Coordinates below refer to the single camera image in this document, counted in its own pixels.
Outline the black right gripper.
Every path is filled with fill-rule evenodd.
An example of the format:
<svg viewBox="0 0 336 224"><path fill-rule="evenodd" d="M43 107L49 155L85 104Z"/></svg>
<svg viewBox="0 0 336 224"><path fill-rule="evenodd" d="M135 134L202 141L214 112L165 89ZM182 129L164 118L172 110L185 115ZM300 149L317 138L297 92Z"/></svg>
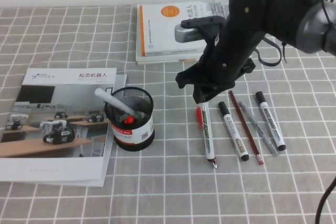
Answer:
<svg viewBox="0 0 336 224"><path fill-rule="evenodd" d="M193 84L194 101L200 104L235 86L236 79L247 72L244 65L265 31L261 15L211 16L195 23L206 49L199 62L179 72L175 81L180 89Z"/></svg>

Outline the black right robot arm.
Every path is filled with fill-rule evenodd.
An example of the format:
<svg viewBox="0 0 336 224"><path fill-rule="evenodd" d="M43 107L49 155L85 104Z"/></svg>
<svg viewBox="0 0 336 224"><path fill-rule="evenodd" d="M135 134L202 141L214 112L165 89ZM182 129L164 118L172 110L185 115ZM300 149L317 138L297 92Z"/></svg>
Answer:
<svg viewBox="0 0 336 224"><path fill-rule="evenodd" d="M327 0L229 0L227 17L187 19L181 26L206 41L198 63L175 78L179 88L193 85L198 104L255 69L250 55L267 34L307 54L335 54L335 3Z"/></svg>

